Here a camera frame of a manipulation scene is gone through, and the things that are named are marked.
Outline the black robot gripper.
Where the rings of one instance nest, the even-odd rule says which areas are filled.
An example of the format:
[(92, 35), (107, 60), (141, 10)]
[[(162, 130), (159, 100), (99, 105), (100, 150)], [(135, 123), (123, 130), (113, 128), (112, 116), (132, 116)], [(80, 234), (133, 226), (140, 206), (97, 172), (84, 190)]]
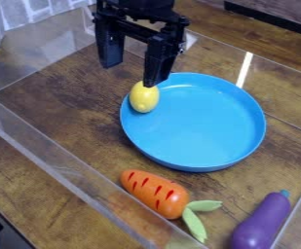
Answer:
[(147, 44), (143, 86), (167, 80), (183, 52), (188, 19), (174, 11), (175, 0), (96, 0), (93, 15), (99, 61), (104, 68), (123, 62), (125, 36)]

